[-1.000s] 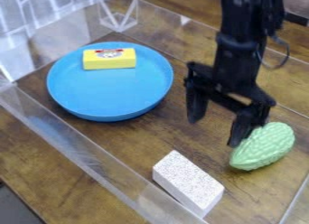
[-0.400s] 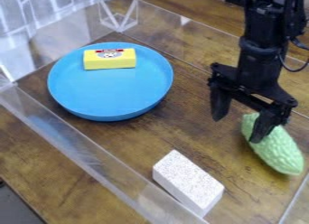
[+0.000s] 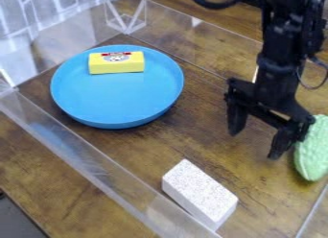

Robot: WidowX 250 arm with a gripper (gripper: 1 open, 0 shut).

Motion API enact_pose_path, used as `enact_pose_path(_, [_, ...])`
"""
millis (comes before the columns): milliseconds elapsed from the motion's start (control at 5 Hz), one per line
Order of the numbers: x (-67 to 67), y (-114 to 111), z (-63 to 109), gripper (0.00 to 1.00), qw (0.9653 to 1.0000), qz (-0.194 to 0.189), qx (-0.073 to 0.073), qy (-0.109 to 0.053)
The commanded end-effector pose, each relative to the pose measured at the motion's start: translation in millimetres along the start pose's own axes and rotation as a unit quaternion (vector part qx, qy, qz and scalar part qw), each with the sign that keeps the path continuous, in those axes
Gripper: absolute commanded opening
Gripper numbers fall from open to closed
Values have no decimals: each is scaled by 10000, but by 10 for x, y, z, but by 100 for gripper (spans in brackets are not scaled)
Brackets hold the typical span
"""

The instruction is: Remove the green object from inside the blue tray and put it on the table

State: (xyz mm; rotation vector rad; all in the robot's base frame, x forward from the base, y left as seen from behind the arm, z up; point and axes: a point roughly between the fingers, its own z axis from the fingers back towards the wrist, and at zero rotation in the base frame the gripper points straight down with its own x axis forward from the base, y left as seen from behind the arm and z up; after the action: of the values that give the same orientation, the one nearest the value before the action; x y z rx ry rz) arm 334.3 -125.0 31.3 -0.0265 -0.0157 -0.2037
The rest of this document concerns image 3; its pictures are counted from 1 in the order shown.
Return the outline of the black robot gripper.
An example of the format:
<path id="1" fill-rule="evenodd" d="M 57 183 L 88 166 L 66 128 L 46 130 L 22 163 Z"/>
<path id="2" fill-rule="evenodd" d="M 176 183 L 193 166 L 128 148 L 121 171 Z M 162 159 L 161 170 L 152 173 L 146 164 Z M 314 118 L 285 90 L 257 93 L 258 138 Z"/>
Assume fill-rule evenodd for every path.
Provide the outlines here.
<path id="1" fill-rule="evenodd" d="M 229 134 L 234 136 L 241 132 L 249 115 L 278 129 L 269 159 L 278 159 L 297 141 L 305 140 L 314 123 L 313 116 L 296 100 L 304 66 L 302 59 L 296 62 L 274 62 L 258 55 L 254 81 L 236 78 L 226 81 L 224 101 Z"/>

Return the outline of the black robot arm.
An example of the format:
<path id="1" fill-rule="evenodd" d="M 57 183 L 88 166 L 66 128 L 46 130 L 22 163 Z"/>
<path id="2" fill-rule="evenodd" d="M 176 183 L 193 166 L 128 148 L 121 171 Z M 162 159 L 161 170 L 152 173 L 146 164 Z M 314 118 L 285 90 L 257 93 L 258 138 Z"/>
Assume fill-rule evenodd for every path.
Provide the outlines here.
<path id="1" fill-rule="evenodd" d="M 252 82 L 230 78 L 224 94 L 228 131 L 237 134 L 249 115 L 277 129 L 268 158 L 277 159 L 305 139 L 313 116 L 296 101 L 306 61 L 324 41 L 325 0 L 260 0 L 262 48 Z"/>

